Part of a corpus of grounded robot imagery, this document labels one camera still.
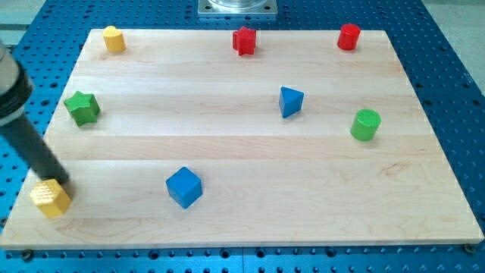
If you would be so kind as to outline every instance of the blue triangular prism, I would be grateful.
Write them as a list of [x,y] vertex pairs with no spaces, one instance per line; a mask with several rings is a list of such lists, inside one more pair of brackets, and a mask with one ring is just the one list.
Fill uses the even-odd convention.
[[305,94],[298,90],[288,87],[281,87],[280,92],[280,110],[283,118],[288,118],[290,115],[302,109],[303,96]]

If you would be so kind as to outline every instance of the blue pegboard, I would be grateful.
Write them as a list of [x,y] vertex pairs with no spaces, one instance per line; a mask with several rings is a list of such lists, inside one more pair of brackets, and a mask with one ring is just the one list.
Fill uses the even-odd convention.
[[[47,0],[14,52],[36,89],[26,106],[43,133],[90,29],[385,30],[482,229],[485,98],[420,1],[279,0],[277,19],[197,18],[195,0]],[[0,140],[0,218],[27,166]],[[0,251],[0,272],[484,272],[485,244],[318,248]]]

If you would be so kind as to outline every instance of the toy block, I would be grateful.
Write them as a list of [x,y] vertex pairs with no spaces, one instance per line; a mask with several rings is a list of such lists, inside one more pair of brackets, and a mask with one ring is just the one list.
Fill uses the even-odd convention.
[[47,217],[63,215],[70,205],[70,198],[56,179],[39,182],[30,192],[30,198]]
[[109,52],[123,52],[127,49],[121,30],[109,26],[103,30],[103,39]]
[[369,141],[374,138],[379,124],[380,116],[376,111],[362,109],[355,115],[350,133],[357,140]]
[[304,95],[303,92],[281,87],[280,110],[283,118],[288,118],[302,109]]
[[233,32],[233,49],[237,50],[239,56],[244,54],[254,55],[256,47],[256,30],[247,27]]
[[188,168],[181,168],[167,179],[168,194],[187,209],[202,195],[201,180]]
[[93,94],[76,91],[72,97],[64,100],[69,115],[76,121],[77,126],[94,123],[100,112],[98,102]]
[[361,29],[357,25],[344,24],[340,28],[339,42],[337,45],[343,50],[355,49],[360,33]]

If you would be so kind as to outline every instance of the blue block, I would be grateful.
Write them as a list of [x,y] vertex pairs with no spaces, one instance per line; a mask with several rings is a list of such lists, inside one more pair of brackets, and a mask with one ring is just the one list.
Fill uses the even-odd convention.
[[288,118],[302,109],[303,96],[303,92],[284,86],[281,87],[280,110],[283,118]]
[[202,195],[200,178],[185,167],[167,179],[167,188],[168,194],[184,209]]

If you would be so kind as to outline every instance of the yellow block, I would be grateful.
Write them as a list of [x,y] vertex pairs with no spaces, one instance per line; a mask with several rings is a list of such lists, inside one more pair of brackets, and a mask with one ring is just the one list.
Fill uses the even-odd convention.
[[47,217],[63,215],[70,205],[70,198],[56,179],[39,182],[30,192],[30,198]]
[[122,52],[127,49],[124,44],[123,34],[116,27],[106,27],[103,30],[103,38],[109,52]]

